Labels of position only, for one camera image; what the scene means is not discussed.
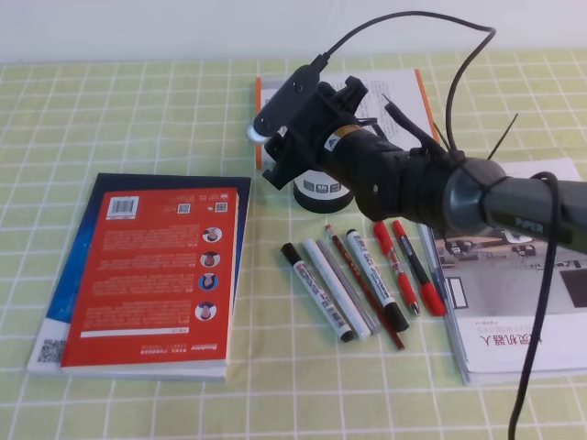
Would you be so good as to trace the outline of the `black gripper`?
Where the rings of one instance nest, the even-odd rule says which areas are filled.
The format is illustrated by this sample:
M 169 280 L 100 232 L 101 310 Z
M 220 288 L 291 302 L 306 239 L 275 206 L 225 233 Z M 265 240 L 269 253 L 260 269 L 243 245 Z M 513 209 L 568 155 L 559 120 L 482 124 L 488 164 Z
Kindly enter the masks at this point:
M 321 82 L 309 102 L 285 125 L 285 134 L 276 134 L 265 142 L 274 165 L 262 176 L 277 189 L 307 171 L 322 171 L 339 182 L 345 181 L 326 143 L 337 129 L 357 123 L 355 112 L 366 94 L 367 88 L 356 77 L 348 77 L 338 91 Z

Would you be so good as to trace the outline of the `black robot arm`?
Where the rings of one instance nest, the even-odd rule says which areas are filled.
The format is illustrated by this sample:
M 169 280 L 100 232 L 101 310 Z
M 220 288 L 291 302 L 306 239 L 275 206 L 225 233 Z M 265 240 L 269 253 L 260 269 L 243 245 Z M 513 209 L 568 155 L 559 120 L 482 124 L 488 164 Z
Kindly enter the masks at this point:
M 374 222 L 403 217 L 462 235 L 500 227 L 585 252 L 585 182 L 511 177 L 491 160 L 447 152 L 397 112 L 421 143 L 402 150 L 358 126 L 367 89 L 355 77 L 345 84 L 336 91 L 325 82 L 289 81 L 261 108 L 252 126 L 275 160 L 263 173 L 275 188 L 322 171 L 348 188 Z

